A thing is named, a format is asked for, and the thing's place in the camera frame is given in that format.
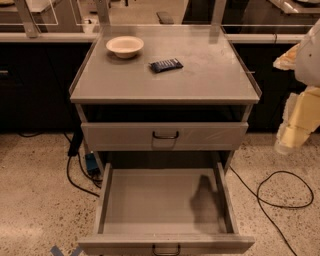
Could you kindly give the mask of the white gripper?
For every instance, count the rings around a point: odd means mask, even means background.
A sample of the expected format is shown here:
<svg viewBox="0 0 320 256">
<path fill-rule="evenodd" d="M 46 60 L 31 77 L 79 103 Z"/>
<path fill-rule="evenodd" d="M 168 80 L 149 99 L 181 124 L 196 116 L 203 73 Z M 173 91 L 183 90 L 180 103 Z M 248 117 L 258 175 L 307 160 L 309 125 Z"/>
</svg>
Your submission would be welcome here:
<svg viewBox="0 0 320 256">
<path fill-rule="evenodd" d="M 286 101 L 274 149 L 289 155 L 300 148 L 320 126 L 320 88 L 307 87 L 300 94 L 291 93 Z"/>
</svg>

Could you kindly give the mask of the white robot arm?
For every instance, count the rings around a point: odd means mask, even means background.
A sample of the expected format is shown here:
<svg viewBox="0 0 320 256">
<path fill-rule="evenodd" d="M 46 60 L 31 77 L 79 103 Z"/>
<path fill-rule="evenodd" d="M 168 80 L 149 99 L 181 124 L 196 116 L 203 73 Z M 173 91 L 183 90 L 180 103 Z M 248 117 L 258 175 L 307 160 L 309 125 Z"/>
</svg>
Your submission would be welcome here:
<svg viewBox="0 0 320 256">
<path fill-rule="evenodd" d="M 293 70 L 296 80 L 306 86 L 302 93 L 289 95 L 276 135 L 275 150 L 287 155 L 300 148 L 320 126 L 320 20 L 273 66 Z"/>
</svg>

